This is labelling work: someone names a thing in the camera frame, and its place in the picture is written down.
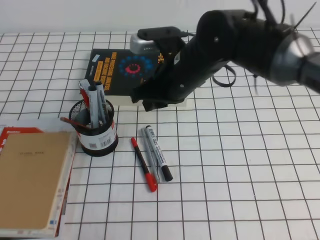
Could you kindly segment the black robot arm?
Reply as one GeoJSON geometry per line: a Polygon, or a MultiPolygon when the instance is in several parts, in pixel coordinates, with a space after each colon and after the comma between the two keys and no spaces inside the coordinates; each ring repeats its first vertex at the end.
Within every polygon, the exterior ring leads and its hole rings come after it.
{"type": "Polygon", "coordinates": [[[300,84],[320,90],[320,54],[311,40],[271,17],[261,20],[245,10],[212,10],[202,15],[195,36],[174,26],[140,29],[137,42],[152,43],[164,61],[130,93],[151,111],[179,104],[229,62],[278,86],[300,84]]]}

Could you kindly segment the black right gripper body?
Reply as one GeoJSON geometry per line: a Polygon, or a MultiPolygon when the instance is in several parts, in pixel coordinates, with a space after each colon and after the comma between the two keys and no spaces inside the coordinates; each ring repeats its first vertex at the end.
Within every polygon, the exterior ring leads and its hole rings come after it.
{"type": "Polygon", "coordinates": [[[218,37],[194,37],[174,58],[167,58],[158,71],[136,89],[144,90],[145,100],[167,99],[169,104],[182,102],[220,69],[219,44],[218,37]]]}

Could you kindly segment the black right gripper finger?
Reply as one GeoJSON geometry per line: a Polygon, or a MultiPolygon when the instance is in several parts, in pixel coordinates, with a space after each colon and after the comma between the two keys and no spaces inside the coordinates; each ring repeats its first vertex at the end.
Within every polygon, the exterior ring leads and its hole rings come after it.
{"type": "Polygon", "coordinates": [[[143,89],[134,88],[130,94],[130,98],[133,104],[136,104],[145,99],[145,91],[143,89]]]}
{"type": "Polygon", "coordinates": [[[168,99],[156,99],[156,100],[151,100],[151,99],[144,99],[142,101],[142,105],[144,107],[144,110],[146,112],[150,112],[153,110],[157,110],[157,109],[162,109],[162,108],[166,108],[168,107],[169,104],[169,100],[168,99]]]}

